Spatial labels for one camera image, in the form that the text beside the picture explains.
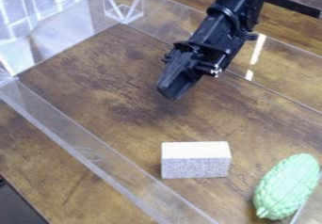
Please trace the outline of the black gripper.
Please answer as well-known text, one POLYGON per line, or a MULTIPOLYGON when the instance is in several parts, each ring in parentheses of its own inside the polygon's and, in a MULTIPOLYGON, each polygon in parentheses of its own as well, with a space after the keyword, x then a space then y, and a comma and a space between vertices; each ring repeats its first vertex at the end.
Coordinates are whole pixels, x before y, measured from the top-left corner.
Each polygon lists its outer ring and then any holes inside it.
POLYGON ((177 41, 165 55, 165 69, 158 81, 161 94, 178 100, 205 75, 218 77, 245 43, 257 40, 251 6, 213 5, 187 40, 177 41))

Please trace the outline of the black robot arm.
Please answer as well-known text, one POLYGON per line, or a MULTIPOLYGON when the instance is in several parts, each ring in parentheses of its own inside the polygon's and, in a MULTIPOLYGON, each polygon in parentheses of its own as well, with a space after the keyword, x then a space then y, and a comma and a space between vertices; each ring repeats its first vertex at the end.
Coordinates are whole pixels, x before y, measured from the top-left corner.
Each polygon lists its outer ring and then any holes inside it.
POLYGON ((165 55, 166 64, 158 81, 158 91, 178 100, 205 75, 218 77, 226 70, 260 23, 266 0, 215 0, 206 10, 201 26, 186 41, 174 43, 165 55))

